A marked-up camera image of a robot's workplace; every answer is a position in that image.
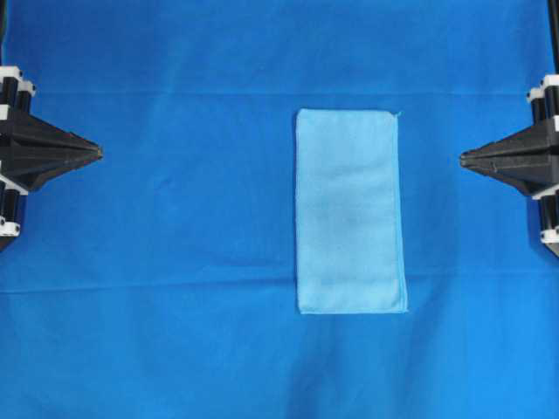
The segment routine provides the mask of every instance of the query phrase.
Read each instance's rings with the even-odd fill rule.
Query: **folded cloth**
[[[300,311],[406,312],[397,116],[301,109],[296,144]]]

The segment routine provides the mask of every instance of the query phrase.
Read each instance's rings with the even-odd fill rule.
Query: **blue tablecloth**
[[[105,158],[0,255],[0,417],[559,415],[559,261],[458,160],[530,124],[545,2],[13,0],[4,47]],[[298,313],[302,107],[402,112],[409,313]]]

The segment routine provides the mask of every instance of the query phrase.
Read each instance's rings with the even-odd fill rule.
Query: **blue fabric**
[[[407,310],[397,116],[301,109],[296,125],[297,293],[302,313]]]
[[[545,9],[12,0],[32,112],[105,157],[0,254],[0,417],[557,418],[557,261],[525,199],[459,167],[530,124]],[[405,315],[297,309],[303,107],[402,111]]]

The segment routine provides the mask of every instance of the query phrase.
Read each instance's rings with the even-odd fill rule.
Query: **metal rod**
[[[553,59],[556,64],[556,73],[559,73],[559,0],[548,0],[548,9]]]

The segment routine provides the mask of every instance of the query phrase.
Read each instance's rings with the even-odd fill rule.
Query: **towel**
[[[302,313],[407,311],[397,116],[301,109],[296,120]]]

